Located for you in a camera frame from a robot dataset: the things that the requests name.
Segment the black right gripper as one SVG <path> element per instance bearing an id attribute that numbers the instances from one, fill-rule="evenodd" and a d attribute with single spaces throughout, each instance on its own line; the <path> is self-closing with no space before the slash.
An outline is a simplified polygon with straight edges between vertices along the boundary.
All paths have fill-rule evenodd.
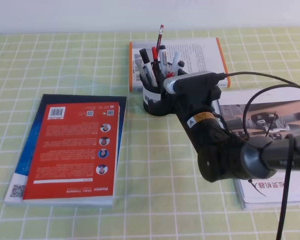
<path id="1" fill-rule="evenodd" d="M 196 84 L 191 88 L 182 88 L 181 93 L 177 95 L 182 96 L 183 102 L 189 108 L 191 117 L 189 119 L 178 118 L 183 125 L 218 125 L 218 121 L 213 114 L 214 107 L 212 102 L 218 100 L 221 96 L 221 89 L 218 87 L 219 81 L 222 80 L 222 75 L 216 73 L 215 77 L 211 77 L 201 84 Z M 154 101 L 148 100 L 147 112 L 152 116 L 167 116 L 175 114 L 174 101 L 172 97 L 162 98 Z"/>

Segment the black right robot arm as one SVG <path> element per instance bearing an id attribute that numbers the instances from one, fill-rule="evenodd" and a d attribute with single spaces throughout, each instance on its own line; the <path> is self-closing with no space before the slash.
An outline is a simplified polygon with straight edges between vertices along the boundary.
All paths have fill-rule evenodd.
<path id="1" fill-rule="evenodd" d="M 239 137 L 228 128 L 213 102 L 226 73 L 180 73 L 158 87 L 143 87 L 143 107 L 153 116 L 178 117 L 197 152 L 198 168 L 211 183 L 223 179 L 267 179 L 276 171 L 300 171 L 300 136 L 272 140 Z"/>

